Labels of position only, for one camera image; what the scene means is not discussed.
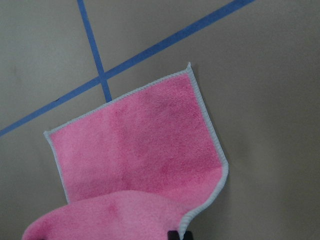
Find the beige surface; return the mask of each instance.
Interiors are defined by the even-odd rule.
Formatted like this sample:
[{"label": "beige surface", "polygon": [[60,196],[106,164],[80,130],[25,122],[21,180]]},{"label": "beige surface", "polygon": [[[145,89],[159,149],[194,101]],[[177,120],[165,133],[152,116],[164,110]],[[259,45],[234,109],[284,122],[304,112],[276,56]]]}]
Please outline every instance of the beige surface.
[{"label": "beige surface", "polygon": [[[228,1],[130,2],[85,1],[105,70]],[[319,12],[257,0],[109,80],[115,98],[192,63],[230,164],[195,240],[320,239]],[[97,75],[76,1],[6,1],[0,22],[1,128]],[[42,132],[103,103],[96,86],[0,137],[1,240],[66,204]]]}]

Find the folded cloth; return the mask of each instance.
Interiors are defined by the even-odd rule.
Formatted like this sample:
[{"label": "folded cloth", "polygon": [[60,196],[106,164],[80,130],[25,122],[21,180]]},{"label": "folded cloth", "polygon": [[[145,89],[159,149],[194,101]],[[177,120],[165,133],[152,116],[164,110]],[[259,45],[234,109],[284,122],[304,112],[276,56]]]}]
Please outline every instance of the folded cloth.
[{"label": "folded cloth", "polygon": [[228,174],[190,64],[44,134],[69,205],[23,240],[182,239]]}]

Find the cloth edge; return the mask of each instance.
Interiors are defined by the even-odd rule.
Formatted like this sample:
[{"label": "cloth edge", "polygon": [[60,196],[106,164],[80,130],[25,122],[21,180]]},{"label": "cloth edge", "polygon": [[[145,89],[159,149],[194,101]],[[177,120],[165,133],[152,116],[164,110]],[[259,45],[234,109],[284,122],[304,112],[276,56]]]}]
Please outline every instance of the cloth edge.
[{"label": "cloth edge", "polygon": [[175,77],[175,76],[178,76],[178,75],[181,75],[181,74],[184,74],[184,73],[187,73],[187,69],[184,69],[184,70],[182,70],[182,71],[178,71],[178,72],[172,73],[172,74],[167,75],[167,76],[164,76],[164,77],[161,77],[161,78],[159,78],[159,79],[157,79],[157,80],[155,80],[155,81],[152,81],[152,82],[150,82],[150,83],[148,83],[148,84],[146,84],[146,85],[144,85],[144,86],[141,86],[141,87],[138,87],[138,88],[136,88],[136,89],[134,89],[134,90],[132,90],[132,91],[129,91],[129,92],[127,92],[127,93],[125,93],[125,94],[123,94],[123,95],[115,98],[115,99],[112,100],[112,101],[106,102],[106,103],[102,104],[101,106],[98,106],[97,108],[95,108],[95,109],[93,109],[93,110],[91,110],[91,111],[88,111],[87,113],[84,113],[84,114],[82,114],[82,115],[80,115],[80,116],[78,116],[78,117],[76,117],[76,118],[74,118],[74,119],[72,119],[72,120],[70,120],[70,121],[68,121],[68,122],[66,122],[66,123],[58,126],[58,127],[56,127],[56,128],[53,128],[52,130],[49,130],[49,131],[46,131],[46,132],[48,132],[48,134],[51,135],[51,134],[53,134],[54,132],[56,132],[56,131],[64,128],[65,126],[67,126],[67,125],[69,125],[69,124],[71,124],[71,123],[73,123],[73,122],[75,122],[75,121],[77,121],[77,120],[79,120],[79,119],[82,119],[82,118],[84,118],[84,117],[86,117],[86,116],[88,116],[88,115],[90,115],[90,114],[93,114],[94,112],[96,112],[96,111],[98,111],[98,110],[100,110],[100,109],[102,109],[102,108],[105,108],[105,107],[107,107],[107,106],[109,106],[109,105],[112,105],[112,104],[114,104],[115,102],[117,102],[117,101],[119,101],[119,100],[121,100],[121,99],[123,99],[123,98],[126,98],[126,97],[128,97],[128,96],[130,96],[130,95],[132,95],[132,94],[134,94],[134,93],[136,93],[136,92],[139,92],[139,91],[141,91],[141,90],[144,90],[144,89],[146,89],[146,88],[148,88],[148,87],[151,87],[151,86],[153,86],[153,85],[156,85],[156,84],[158,84],[158,83],[161,83],[162,81],[165,81],[165,80],[167,80],[167,79],[169,79],[169,78],[171,78],[171,77]]},{"label": "cloth edge", "polygon": [[213,190],[213,192],[211,193],[210,197],[200,206],[192,209],[191,211],[187,212],[181,219],[180,221],[180,225],[179,225],[179,237],[182,240],[184,238],[184,234],[187,230],[188,225],[190,224],[190,222],[192,221],[192,219],[197,216],[200,212],[202,212],[203,210],[205,210],[207,207],[209,207],[214,200],[217,198],[217,196],[219,195],[219,193],[221,192],[222,188],[224,187],[226,180],[227,180],[227,176],[228,176],[228,172],[229,172],[229,165],[228,165],[228,161],[226,159],[226,156],[224,154],[224,151],[221,147],[221,144],[219,142],[218,136],[216,134],[216,131],[214,129],[214,126],[211,122],[211,119],[209,117],[209,113],[207,111],[205,102],[202,98],[199,86],[197,84],[196,81],[196,77],[194,75],[194,72],[191,68],[191,64],[189,63],[186,71],[189,75],[189,79],[194,91],[194,94],[196,96],[197,102],[198,102],[198,106],[201,109],[201,113],[203,116],[203,120],[209,130],[209,133],[211,135],[212,141],[214,143],[215,149],[219,155],[219,160],[221,162],[221,166],[222,166],[222,177],[219,180],[219,182],[217,183],[217,185],[215,186],[215,189]]},{"label": "cloth edge", "polygon": [[66,199],[66,202],[69,204],[70,203],[70,199],[69,199],[69,196],[68,196],[68,192],[67,192],[66,185],[65,185],[65,182],[64,182],[64,178],[63,178],[62,169],[61,169],[59,161],[58,161],[58,155],[57,155],[54,143],[52,142],[52,140],[50,138],[50,134],[49,134],[48,131],[45,131],[43,133],[43,135],[44,135],[45,139],[48,141],[48,143],[49,143],[49,145],[51,147],[51,150],[53,152],[54,161],[55,161],[56,167],[57,167],[58,172],[59,172],[59,176],[60,176],[60,180],[61,180],[61,183],[62,183],[65,199]]}]

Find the cloth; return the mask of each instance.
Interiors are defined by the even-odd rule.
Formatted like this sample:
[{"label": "cloth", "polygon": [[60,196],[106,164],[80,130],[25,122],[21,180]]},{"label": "cloth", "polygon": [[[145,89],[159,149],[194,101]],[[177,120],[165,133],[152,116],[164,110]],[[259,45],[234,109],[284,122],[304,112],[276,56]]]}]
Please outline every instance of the cloth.
[{"label": "cloth", "polygon": [[44,134],[69,204],[23,240],[182,239],[228,175],[190,64]]}]

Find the blue tape line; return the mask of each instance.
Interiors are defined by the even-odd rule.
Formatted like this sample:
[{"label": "blue tape line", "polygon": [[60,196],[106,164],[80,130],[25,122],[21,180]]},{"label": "blue tape line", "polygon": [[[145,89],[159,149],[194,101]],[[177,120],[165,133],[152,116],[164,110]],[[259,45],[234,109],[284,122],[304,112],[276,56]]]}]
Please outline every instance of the blue tape line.
[{"label": "blue tape line", "polygon": [[99,81],[100,81],[101,86],[102,86],[102,90],[103,90],[103,93],[104,93],[105,101],[109,102],[109,101],[112,100],[111,94],[110,94],[110,89],[109,89],[107,80],[104,79],[103,77],[101,77],[101,75],[104,74],[105,70],[104,70],[104,66],[102,65],[102,61],[101,61],[101,58],[100,58],[100,55],[99,55],[99,51],[98,51],[97,43],[96,43],[96,40],[95,40],[95,36],[94,36],[93,31],[92,31],[90,22],[89,22],[86,6],[85,6],[85,3],[84,3],[83,0],[77,0],[77,3],[78,3],[78,7],[79,7],[79,10],[80,10],[80,13],[81,13],[81,17],[82,17],[83,25],[84,25],[84,28],[85,28],[85,32],[86,32],[86,35],[87,35],[88,40],[89,40],[89,44],[90,44],[90,48],[91,48],[92,55],[93,55],[93,58],[94,58],[95,66],[96,66],[96,69],[97,69],[98,74],[100,76]]},{"label": "blue tape line", "polygon": [[72,90],[71,92],[67,93],[66,95],[60,97],[58,100],[53,101],[42,108],[32,112],[31,114],[25,116],[24,118],[16,121],[15,123],[7,126],[6,128],[0,130],[0,137],[4,134],[18,128],[19,126],[31,121],[32,119],[48,112],[49,110],[63,104],[64,102],[78,96],[79,94],[93,88],[94,86],[101,83],[100,78],[110,79],[115,75],[131,68],[132,66],[140,63],[141,61],[157,54],[158,52],[170,47],[171,45],[179,42],[182,39],[194,34],[195,32],[213,24],[214,22],[232,14],[233,12],[241,9],[242,7],[248,5],[249,3],[254,2],[255,0],[234,0],[227,5],[219,8],[218,10],[212,12],[211,14],[201,18],[200,20],[192,23],[191,25],[185,27],[184,29],[174,33],[173,35],[167,37],[166,39],[158,42],[157,44],[149,47],[148,49],[142,51],[141,53],[135,55],[134,57],[124,61],[123,63],[119,64],[118,66],[110,69],[109,71],[104,72],[101,76],[98,76],[89,82],[81,85],[80,87]]},{"label": "blue tape line", "polygon": [[165,38],[164,40],[158,42],[157,44],[147,48],[146,50],[140,52],[139,54],[133,56],[132,58],[124,61],[118,66],[105,72],[103,76],[108,80],[115,75],[131,68],[132,66],[142,62],[143,60],[159,53],[160,51],[172,46],[173,44],[187,38],[188,36],[200,31],[201,29],[213,24],[214,22],[232,14],[238,9],[248,5],[255,0],[234,0],[229,4],[219,8],[218,10],[210,13],[209,15],[201,18],[200,20],[190,24],[189,26],[183,28],[182,30],[174,33],[173,35]]},{"label": "blue tape line", "polygon": [[67,94],[63,95],[62,97],[58,98],[55,101],[50,102],[49,104],[39,108],[38,110],[30,113],[29,115],[23,117],[19,121],[14,122],[13,124],[7,126],[6,128],[0,130],[0,137],[11,132],[12,130],[20,127],[21,125],[35,119],[36,117],[39,117],[40,115],[50,111],[51,109],[54,109],[55,107],[58,107],[59,105],[69,101],[70,99],[73,99],[74,97],[78,96],[79,94],[82,94],[83,92],[93,88],[94,86],[100,84],[99,77],[95,77],[94,79],[86,82],[85,84],[77,87],[76,89],[68,92]]}]

